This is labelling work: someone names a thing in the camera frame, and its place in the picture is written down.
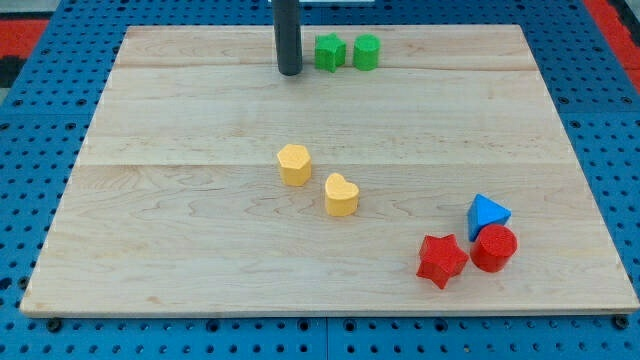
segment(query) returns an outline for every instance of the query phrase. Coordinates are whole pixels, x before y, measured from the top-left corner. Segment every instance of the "plastic block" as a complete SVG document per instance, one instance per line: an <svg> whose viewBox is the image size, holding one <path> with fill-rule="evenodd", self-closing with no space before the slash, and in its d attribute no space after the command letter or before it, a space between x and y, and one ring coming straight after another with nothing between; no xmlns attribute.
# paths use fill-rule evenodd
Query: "plastic block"
<svg viewBox="0 0 640 360"><path fill-rule="evenodd" d="M344 176L333 173L324 185L324 204L331 216L347 216L356 212L360 190Z"/></svg>
<svg viewBox="0 0 640 360"><path fill-rule="evenodd" d="M353 66L362 71L378 67L380 39L375 35L364 34L356 38L353 45Z"/></svg>
<svg viewBox="0 0 640 360"><path fill-rule="evenodd" d="M324 69L336 72L336 68L344 65L347 56L347 43L338 35L316 36L316 69Z"/></svg>
<svg viewBox="0 0 640 360"><path fill-rule="evenodd" d="M516 236L503 225L491 224L480 230L477 241L471 246L471 260L481 270L502 270L518 249Z"/></svg>
<svg viewBox="0 0 640 360"><path fill-rule="evenodd" d="M458 247L454 234L443 238L425 236L419 255L420 267L416 275L431 279L440 289L447 286L450 278L459 275L469 260Z"/></svg>
<svg viewBox="0 0 640 360"><path fill-rule="evenodd" d="M311 156L303 145L287 144L278 152L278 163L285 185L302 186L311 177Z"/></svg>
<svg viewBox="0 0 640 360"><path fill-rule="evenodd" d="M510 217L511 210L482 194L477 194L469 212L467 212L469 241L476 241L476 237L483 227L489 224L504 225Z"/></svg>

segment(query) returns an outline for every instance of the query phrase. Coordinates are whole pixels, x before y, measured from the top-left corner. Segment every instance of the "yellow block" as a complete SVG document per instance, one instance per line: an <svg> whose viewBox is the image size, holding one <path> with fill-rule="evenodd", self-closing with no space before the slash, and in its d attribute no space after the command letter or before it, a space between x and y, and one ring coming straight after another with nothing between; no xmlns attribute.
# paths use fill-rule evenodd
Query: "yellow block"
<svg viewBox="0 0 640 360"><path fill-rule="evenodd" d="M278 152L278 163L285 185L302 186L311 177L311 156L303 145L287 144Z"/></svg>
<svg viewBox="0 0 640 360"><path fill-rule="evenodd" d="M331 216L347 216L356 212L360 190L344 176L333 173L324 184L324 206Z"/></svg>

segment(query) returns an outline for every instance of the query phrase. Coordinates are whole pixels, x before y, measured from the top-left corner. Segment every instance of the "black pole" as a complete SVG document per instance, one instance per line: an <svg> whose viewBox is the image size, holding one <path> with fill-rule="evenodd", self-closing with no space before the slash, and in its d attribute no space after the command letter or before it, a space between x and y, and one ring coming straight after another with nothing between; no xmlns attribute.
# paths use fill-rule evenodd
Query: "black pole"
<svg viewBox="0 0 640 360"><path fill-rule="evenodd" d="M272 0L271 5L273 6L278 70L283 75L296 75L302 71L300 1Z"/></svg>

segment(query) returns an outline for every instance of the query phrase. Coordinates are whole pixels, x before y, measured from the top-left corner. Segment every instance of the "blue pyramid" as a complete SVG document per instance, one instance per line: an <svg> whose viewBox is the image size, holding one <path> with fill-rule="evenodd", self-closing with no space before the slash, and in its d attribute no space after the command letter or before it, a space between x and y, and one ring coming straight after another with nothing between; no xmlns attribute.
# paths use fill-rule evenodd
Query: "blue pyramid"
<svg viewBox="0 0 640 360"><path fill-rule="evenodd" d="M478 233L483 227L489 224L504 225L510 217L511 210L482 194L477 194L467 213L469 241L476 241Z"/></svg>

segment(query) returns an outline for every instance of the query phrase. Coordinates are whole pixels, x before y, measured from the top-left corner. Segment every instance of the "green cylinder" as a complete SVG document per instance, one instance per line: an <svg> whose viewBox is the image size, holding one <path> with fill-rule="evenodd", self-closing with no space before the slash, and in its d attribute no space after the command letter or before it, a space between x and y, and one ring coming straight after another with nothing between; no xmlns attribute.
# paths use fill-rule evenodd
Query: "green cylinder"
<svg viewBox="0 0 640 360"><path fill-rule="evenodd" d="M353 45L353 66L362 71L378 67L380 39L371 34L360 35Z"/></svg>

